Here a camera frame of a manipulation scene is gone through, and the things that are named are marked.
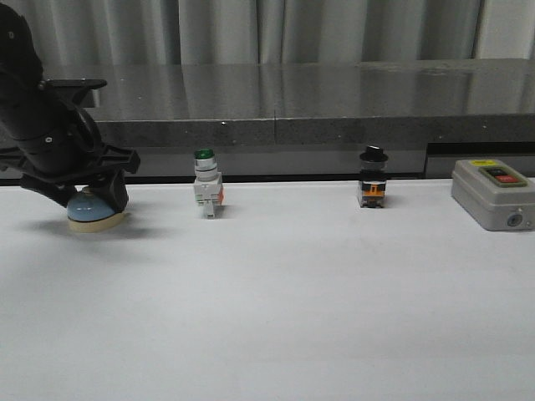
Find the white table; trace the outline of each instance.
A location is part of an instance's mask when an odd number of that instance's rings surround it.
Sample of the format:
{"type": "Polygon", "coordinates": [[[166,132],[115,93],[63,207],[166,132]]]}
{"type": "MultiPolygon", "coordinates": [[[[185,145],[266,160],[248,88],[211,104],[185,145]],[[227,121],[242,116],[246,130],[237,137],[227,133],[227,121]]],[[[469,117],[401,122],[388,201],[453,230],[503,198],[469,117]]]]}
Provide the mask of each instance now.
{"type": "Polygon", "coordinates": [[[0,189],[0,399],[535,399],[535,232],[449,180],[131,186],[122,226],[0,189]]]}

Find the white curtain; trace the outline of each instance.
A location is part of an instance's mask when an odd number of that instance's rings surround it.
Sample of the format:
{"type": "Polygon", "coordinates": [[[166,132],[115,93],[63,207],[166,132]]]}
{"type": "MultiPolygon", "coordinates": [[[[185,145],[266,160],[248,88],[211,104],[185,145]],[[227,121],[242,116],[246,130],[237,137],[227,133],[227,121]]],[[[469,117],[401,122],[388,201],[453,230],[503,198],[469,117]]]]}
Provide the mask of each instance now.
{"type": "Polygon", "coordinates": [[[47,64],[531,58],[535,0],[3,0],[47,64]]]}

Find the green button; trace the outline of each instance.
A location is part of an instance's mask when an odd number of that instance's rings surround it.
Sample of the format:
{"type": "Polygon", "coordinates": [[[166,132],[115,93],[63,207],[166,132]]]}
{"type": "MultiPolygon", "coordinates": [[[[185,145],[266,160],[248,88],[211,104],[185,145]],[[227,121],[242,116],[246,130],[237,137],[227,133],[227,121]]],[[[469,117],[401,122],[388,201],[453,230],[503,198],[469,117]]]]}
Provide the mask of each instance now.
{"type": "Polygon", "coordinates": [[[199,149],[195,151],[196,159],[210,159],[214,157],[214,151],[212,149],[199,149]]]}

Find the gray control box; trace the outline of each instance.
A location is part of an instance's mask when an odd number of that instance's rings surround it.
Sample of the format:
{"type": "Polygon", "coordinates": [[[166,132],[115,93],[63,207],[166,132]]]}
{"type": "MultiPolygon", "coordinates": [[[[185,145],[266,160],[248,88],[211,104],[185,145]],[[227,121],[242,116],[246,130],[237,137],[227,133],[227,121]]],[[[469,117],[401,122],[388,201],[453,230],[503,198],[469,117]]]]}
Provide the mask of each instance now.
{"type": "Polygon", "coordinates": [[[451,195],[485,229],[531,230],[535,185],[500,160],[458,160],[451,195]]]}

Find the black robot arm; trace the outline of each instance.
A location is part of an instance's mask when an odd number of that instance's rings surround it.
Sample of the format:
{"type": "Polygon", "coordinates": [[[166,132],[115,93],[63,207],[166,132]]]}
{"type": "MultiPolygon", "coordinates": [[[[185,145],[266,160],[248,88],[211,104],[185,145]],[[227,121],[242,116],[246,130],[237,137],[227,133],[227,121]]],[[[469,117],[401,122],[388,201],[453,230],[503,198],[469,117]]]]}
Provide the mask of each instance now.
{"type": "Polygon", "coordinates": [[[23,173],[21,186],[66,206],[75,185],[87,185],[116,212],[128,201],[124,170],[135,173],[133,150],[104,143],[79,104],[104,80],[63,81],[75,90],[60,95],[58,81],[43,79],[25,19],[0,3],[0,130],[16,147],[0,149],[0,169],[23,173]]]}

